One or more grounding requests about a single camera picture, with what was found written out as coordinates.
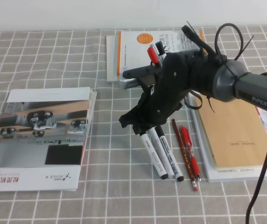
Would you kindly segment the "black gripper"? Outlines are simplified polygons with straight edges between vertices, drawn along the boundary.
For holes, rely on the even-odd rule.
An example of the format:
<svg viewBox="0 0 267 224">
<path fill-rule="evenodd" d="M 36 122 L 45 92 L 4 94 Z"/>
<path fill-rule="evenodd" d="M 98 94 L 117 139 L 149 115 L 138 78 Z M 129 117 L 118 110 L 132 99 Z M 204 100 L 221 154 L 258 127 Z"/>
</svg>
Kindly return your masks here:
<svg viewBox="0 0 267 224">
<path fill-rule="evenodd" d="M 187 94 L 193 51 L 168 53 L 162 63 L 162 74 L 154 85 L 154 92 L 145 91 L 133 109 L 121 115 L 122 128 L 133 126 L 135 134 L 165 124 Z"/>
</svg>

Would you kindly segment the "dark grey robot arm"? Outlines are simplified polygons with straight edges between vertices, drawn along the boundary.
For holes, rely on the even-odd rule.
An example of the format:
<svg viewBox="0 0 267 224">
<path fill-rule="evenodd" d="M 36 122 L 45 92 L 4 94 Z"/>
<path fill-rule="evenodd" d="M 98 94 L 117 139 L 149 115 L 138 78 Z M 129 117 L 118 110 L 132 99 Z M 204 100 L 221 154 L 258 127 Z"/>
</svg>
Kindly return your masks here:
<svg viewBox="0 0 267 224">
<path fill-rule="evenodd" d="M 253 74 L 239 61 L 217 61 L 198 51 L 168 53 L 154 87 L 143 90 L 138 104 L 119 119 L 135 134 L 165 124 L 190 91 L 222 102 L 242 99 L 267 111 L 267 72 Z"/>
</svg>

